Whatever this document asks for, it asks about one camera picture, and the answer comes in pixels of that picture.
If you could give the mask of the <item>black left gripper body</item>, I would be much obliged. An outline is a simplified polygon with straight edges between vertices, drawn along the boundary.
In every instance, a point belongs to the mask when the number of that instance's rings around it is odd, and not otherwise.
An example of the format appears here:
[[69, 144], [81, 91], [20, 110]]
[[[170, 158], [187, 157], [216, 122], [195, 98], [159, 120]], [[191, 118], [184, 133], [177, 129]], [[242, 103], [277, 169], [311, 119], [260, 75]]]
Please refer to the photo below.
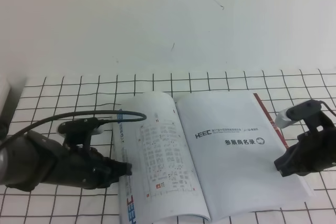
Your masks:
[[113, 184], [109, 159], [96, 149], [66, 152], [58, 158], [44, 178], [45, 184], [83, 189], [107, 188]]

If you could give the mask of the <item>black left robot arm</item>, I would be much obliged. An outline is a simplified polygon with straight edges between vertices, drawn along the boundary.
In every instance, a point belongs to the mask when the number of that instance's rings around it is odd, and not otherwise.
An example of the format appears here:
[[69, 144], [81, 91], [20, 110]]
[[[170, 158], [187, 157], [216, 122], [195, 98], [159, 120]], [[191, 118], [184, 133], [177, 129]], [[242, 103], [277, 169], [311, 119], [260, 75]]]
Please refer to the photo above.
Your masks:
[[131, 169], [91, 147], [90, 133], [66, 134], [60, 144], [29, 131], [1, 150], [1, 184], [26, 192], [39, 184], [108, 188]]

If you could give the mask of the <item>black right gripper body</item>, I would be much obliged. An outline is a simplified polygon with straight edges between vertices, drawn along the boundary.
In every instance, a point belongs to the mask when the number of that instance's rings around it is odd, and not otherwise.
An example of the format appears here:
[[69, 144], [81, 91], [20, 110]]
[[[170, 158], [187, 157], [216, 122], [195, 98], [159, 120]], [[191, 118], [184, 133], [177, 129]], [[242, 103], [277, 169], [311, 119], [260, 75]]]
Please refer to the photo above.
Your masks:
[[306, 176], [335, 166], [335, 125], [323, 112], [304, 119], [309, 131], [274, 161], [283, 177]]

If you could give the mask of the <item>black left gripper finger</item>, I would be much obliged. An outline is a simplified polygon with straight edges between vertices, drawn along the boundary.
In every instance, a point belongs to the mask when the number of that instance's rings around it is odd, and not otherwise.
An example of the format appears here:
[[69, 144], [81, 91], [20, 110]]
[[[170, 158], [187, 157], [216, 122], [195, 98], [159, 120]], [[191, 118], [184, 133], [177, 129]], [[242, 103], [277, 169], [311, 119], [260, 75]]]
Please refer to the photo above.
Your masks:
[[122, 176], [131, 176], [132, 175], [132, 164], [127, 162], [118, 162], [112, 160], [110, 162], [111, 168], [111, 182], [118, 182]]

